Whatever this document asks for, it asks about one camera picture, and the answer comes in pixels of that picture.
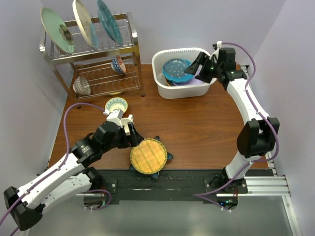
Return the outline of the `dark blue bottom plate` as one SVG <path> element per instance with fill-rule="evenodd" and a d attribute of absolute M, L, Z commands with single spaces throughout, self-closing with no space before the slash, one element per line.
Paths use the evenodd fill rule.
<path fill-rule="evenodd" d="M 165 82 L 166 82 L 166 84 L 167 84 L 169 87 L 176 87 L 176 85 L 175 85 L 172 81 L 170 81 L 170 80 L 168 80 L 168 79 L 166 79 L 166 78 L 165 78 Z"/>

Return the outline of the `lilac purple plate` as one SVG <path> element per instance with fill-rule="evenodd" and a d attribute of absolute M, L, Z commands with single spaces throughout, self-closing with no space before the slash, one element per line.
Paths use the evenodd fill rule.
<path fill-rule="evenodd" d="M 176 82 L 173 82 L 173 84 L 174 84 L 175 86 L 195 86 L 195 85 L 203 84 L 203 81 L 201 81 L 201 80 L 196 79 L 195 77 L 193 77 L 192 79 L 190 79 L 190 80 L 187 81 L 187 82 L 184 82 L 184 83 L 176 83 Z"/>

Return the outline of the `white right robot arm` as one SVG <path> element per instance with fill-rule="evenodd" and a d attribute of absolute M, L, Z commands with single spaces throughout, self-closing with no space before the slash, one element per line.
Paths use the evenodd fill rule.
<path fill-rule="evenodd" d="M 213 178 L 214 190 L 231 193 L 244 179 L 248 169 L 262 157 L 278 147 L 280 122 L 271 118 L 255 99 L 249 88 L 249 79 L 242 69 L 236 68 L 236 52 L 233 48 L 218 48 L 214 54 L 200 52 L 194 62 L 185 70 L 198 80 L 210 83 L 217 79 L 232 97 L 242 116 L 244 127 L 237 138 L 237 153 Z"/>

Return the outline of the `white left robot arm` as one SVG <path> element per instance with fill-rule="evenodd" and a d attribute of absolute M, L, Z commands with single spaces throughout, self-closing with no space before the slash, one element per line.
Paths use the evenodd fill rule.
<path fill-rule="evenodd" d="M 114 148 L 136 147 L 143 141 L 133 122 L 117 125 L 106 121 L 94 133 L 78 140 L 65 155 L 41 175 L 21 187 L 9 187 L 4 193 L 6 213 L 11 215 L 20 231 L 37 224 L 44 212 L 72 195 L 96 193 L 102 181 L 89 166 Z"/>

